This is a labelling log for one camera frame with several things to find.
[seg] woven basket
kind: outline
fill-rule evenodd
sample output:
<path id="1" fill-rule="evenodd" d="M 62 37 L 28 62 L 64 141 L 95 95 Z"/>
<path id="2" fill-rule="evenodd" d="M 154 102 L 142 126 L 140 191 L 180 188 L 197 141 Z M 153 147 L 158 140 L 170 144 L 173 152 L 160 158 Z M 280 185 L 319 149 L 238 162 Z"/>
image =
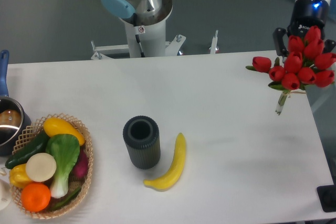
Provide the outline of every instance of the woven basket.
<path id="1" fill-rule="evenodd" d="M 90 137 L 90 133 L 88 129 L 85 127 L 85 125 L 78 120 L 77 118 L 65 114 L 54 114 L 54 115 L 48 115 L 46 117 L 43 117 L 41 119 L 36 120 L 35 123 L 33 123 L 31 126 L 27 126 L 25 130 L 23 130 L 22 134 L 19 136 L 18 140 L 16 141 L 16 145 L 13 150 L 13 154 L 16 153 L 18 150 L 23 148 L 27 143 L 29 143 L 42 129 L 43 124 L 46 119 L 48 118 L 62 118 L 66 121 L 68 121 L 73 127 L 75 127 L 85 138 L 85 144 L 84 144 L 84 152 L 86 153 L 88 159 L 89 159 L 89 170 L 88 174 L 84 179 L 78 179 L 74 175 L 69 176 L 69 191 L 68 193 L 75 190 L 78 186 L 81 186 L 81 191 L 77 195 L 75 199 L 70 201 L 67 205 L 62 207 L 59 210 L 56 211 L 48 211 L 43 210 L 41 212 L 30 212 L 27 211 L 21 203 L 21 191 L 22 189 L 15 187 L 13 185 L 10 185 L 11 192 L 12 192 L 12 198 L 14 203 L 19 207 L 19 209 L 24 212 L 26 215 L 31 216 L 34 219 L 51 219 L 56 218 L 61 215 L 66 214 L 67 212 L 73 210 L 85 197 L 85 195 L 88 192 L 88 189 L 91 184 L 91 178 L 92 178 L 92 167 L 93 167 L 93 150 L 92 150 L 92 141 Z M 63 200 L 63 198 L 60 199 L 54 199 L 51 198 L 50 203 L 58 202 Z"/>

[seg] white table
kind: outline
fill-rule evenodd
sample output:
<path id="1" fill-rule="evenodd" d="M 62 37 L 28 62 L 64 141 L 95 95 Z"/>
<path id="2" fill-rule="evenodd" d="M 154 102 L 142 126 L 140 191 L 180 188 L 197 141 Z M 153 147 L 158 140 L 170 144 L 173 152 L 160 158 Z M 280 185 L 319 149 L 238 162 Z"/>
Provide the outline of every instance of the white table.
<path id="1" fill-rule="evenodd" d="M 34 121 L 68 113 L 91 132 L 94 175 L 72 212 L 48 223 L 274 223 L 327 219 L 316 188 L 332 178 L 306 95 L 278 116 L 279 91 L 245 69 L 274 51 L 10 65 L 9 95 Z M 161 159 L 135 168 L 122 138 L 130 118 L 159 125 Z M 144 178 L 163 174 L 175 138 L 187 140 L 177 184 L 157 192 Z M 0 165 L 5 162 L 0 158 Z M 11 203 L 0 223 L 40 223 Z"/>

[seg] banana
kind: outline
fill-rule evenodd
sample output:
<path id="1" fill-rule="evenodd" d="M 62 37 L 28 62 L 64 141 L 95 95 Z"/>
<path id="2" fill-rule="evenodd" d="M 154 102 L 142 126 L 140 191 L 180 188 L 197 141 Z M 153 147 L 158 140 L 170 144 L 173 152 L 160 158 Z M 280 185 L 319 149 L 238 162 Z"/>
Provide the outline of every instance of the banana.
<path id="1" fill-rule="evenodd" d="M 186 142 L 184 135 L 180 133 L 176 138 L 173 162 L 169 170 L 164 175 L 154 180 L 145 179 L 143 181 L 144 185 L 158 191 L 165 191 L 171 188 L 182 174 L 185 163 L 185 155 Z"/>

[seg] bok choy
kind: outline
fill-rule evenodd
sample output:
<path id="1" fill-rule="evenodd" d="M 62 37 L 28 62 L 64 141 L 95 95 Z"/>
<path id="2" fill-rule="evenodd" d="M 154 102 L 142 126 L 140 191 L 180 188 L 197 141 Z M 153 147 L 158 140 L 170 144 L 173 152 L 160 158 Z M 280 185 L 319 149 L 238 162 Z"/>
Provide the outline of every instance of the bok choy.
<path id="1" fill-rule="evenodd" d="M 57 165 L 50 186 L 51 196 L 61 198 L 68 193 L 69 174 L 77 162 L 79 142 L 73 135 L 58 134 L 49 140 L 46 153 L 54 157 Z"/>

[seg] dark gray cylindrical container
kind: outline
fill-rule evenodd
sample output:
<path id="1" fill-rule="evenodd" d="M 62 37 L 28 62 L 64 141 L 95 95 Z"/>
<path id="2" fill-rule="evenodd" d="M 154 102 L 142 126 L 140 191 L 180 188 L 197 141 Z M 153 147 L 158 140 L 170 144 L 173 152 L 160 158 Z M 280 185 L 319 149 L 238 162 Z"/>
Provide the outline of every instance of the dark gray cylindrical container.
<path id="1" fill-rule="evenodd" d="M 139 115 L 130 119 L 123 138 L 133 165 L 140 169 L 155 166 L 161 156 L 159 127 L 148 116 Z"/>

